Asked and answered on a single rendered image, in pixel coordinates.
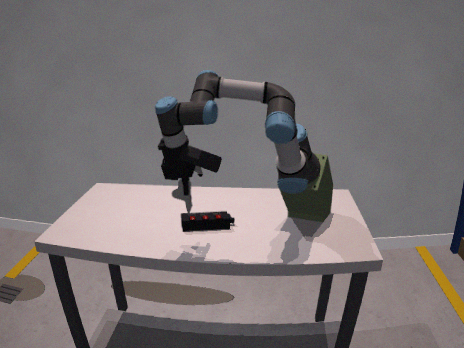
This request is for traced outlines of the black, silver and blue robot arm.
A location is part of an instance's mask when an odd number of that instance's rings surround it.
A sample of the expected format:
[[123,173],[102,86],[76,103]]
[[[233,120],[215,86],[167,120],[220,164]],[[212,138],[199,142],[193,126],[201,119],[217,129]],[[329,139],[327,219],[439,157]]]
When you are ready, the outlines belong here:
[[[268,104],[265,132],[276,147],[277,182],[281,191],[292,194],[303,192],[307,184],[318,177],[320,162],[311,152],[305,128],[295,122],[293,96],[273,83],[224,79],[212,70],[198,74],[190,102],[177,103],[176,98],[169,96],[155,104],[165,146],[176,148],[186,142],[184,125],[214,124],[218,117],[214,98],[222,97]],[[222,160],[189,145],[182,150],[179,159],[215,173]]]

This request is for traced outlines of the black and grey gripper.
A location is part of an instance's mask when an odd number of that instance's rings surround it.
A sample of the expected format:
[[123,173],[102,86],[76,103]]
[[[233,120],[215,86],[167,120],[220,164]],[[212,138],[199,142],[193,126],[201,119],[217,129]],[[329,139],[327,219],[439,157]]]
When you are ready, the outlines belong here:
[[163,138],[161,138],[158,149],[162,150],[164,156],[161,168],[165,179],[178,180],[178,178],[181,178],[181,180],[178,181],[178,188],[172,191],[172,196],[173,198],[185,201],[187,213],[190,214],[192,196],[189,177],[192,177],[194,171],[202,177],[203,172],[201,167],[179,159],[181,150],[185,149],[188,143],[189,141],[186,135],[186,142],[183,145],[176,148],[168,148],[165,146]]

